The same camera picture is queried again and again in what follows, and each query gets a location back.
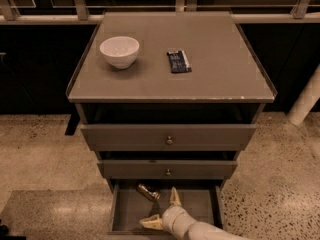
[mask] small bowl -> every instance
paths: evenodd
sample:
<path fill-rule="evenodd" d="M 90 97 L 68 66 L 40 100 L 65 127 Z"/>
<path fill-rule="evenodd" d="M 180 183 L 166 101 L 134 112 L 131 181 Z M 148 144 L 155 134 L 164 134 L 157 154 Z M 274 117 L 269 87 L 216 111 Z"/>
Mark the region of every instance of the small bowl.
<path fill-rule="evenodd" d="M 102 42 L 100 51 L 112 66 L 124 69 L 136 60 L 139 42 L 128 36 L 117 36 Z"/>

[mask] drawer knob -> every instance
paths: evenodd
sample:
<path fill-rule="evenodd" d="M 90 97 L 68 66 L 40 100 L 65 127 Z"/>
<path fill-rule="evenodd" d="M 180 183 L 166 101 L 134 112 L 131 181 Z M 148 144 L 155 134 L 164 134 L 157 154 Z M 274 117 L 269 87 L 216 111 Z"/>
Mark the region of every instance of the drawer knob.
<path fill-rule="evenodd" d="M 167 137 L 166 143 L 167 143 L 167 145 L 172 145 L 173 144 L 173 139 L 172 139 L 171 136 Z"/>
<path fill-rule="evenodd" d="M 171 175 L 171 171 L 170 171 L 170 169 L 167 169 L 166 170 L 166 176 L 170 176 Z"/>

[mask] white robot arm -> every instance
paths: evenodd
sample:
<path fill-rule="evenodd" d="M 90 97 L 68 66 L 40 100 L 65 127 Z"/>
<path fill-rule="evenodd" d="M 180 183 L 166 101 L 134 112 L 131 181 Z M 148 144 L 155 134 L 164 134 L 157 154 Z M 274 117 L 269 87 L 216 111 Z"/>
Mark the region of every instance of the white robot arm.
<path fill-rule="evenodd" d="M 181 206 L 178 192 L 172 188 L 171 206 L 163 213 L 140 220 L 145 228 L 164 230 L 172 234 L 177 240 L 250 240 L 248 238 L 230 234 L 209 223 L 196 221 Z"/>

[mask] speckled floor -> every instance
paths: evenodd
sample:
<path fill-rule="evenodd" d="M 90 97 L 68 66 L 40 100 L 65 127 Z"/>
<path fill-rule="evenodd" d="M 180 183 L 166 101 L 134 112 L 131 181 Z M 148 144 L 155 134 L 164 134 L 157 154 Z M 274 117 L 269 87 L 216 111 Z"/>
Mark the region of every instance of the speckled floor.
<path fill-rule="evenodd" d="M 68 116 L 0 115 L 0 219 L 12 235 L 106 239 L 112 195 Z M 320 239 L 320 113 L 299 127 L 263 113 L 222 190 L 226 229 L 251 239 Z"/>

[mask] gray nightstand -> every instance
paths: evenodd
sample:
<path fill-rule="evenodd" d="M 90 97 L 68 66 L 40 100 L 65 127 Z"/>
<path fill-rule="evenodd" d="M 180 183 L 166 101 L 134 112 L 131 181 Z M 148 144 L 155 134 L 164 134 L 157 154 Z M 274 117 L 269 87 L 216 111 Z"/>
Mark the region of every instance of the gray nightstand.
<path fill-rule="evenodd" d="M 141 46 L 126 70 L 99 51 L 112 36 Z M 183 49 L 191 73 L 170 73 L 168 49 Z M 255 122 L 276 91 L 227 12 L 107 13 L 68 98 L 114 193 L 108 239 L 171 239 L 139 219 L 168 207 L 175 186 L 199 220 L 223 227 L 220 188 L 237 167 Z M 135 190 L 161 189 L 158 203 Z"/>

